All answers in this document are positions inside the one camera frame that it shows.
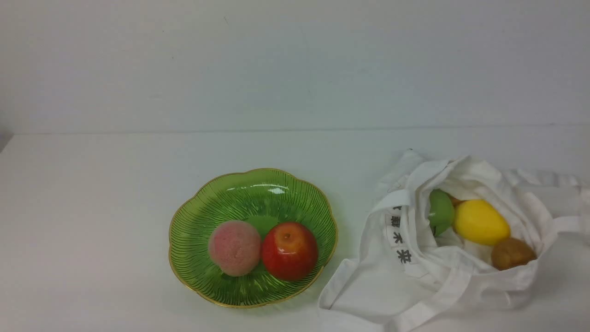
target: kiwi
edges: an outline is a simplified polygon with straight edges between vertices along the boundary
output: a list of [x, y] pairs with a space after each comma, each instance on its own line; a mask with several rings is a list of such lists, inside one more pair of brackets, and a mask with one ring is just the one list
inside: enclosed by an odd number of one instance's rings
[[535, 251], [525, 242], [513, 237], [498, 242], [491, 251], [491, 264], [500, 271], [526, 265], [535, 259]]

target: yellow fruit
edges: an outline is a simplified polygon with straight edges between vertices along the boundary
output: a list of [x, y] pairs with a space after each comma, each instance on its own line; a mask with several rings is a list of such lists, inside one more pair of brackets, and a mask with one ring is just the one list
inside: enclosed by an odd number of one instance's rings
[[455, 208], [455, 232], [465, 239], [486, 246], [494, 246], [510, 237], [510, 226], [490, 203], [469, 200]]

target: white backdrop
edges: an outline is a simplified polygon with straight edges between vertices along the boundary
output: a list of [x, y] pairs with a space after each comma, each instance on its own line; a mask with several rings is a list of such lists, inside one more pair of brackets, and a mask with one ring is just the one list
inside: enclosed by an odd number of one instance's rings
[[587, 0], [2, 0], [21, 133], [590, 123]]

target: green fruit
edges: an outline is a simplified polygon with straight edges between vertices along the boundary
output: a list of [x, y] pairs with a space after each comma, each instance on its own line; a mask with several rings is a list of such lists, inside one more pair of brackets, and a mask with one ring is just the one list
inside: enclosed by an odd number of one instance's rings
[[448, 194], [440, 189], [435, 189], [430, 193], [429, 201], [428, 220], [430, 221], [430, 229], [432, 229], [434, 236], [439, 236], [453, 224], [455, 208]]

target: fake fruit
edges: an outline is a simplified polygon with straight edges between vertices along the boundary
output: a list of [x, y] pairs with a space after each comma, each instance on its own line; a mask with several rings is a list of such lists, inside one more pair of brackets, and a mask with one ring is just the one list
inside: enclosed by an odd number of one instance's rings
[[428, 220], [430, 221], [430, 229], [434, 236], [439, 236], [451, 227], [455, 219], [455, 208], [448, 194], [440, 189], [435, 189], [430, 193], [429, 201]]
[[455, 208], [455, 232], [480, 245], [493, 246], [510, 237], [510, 226], [490, 203], [469, 200]]
[[209, 257], [229, 276], [248, 274], [260, 261], [260, 234], [247, 222], [227, 221], [209, 238]]
[[316, 238], [300, 223], [280, 223], [264, 238], [261, 256], [266, 270], [275, 278], [297, 281], [316, 266]]
[[526, 265], [535, 259], [535, 251], [525, 242], [513, 237], [498, 242], [491, 251], [491, 264], [500, 271]]

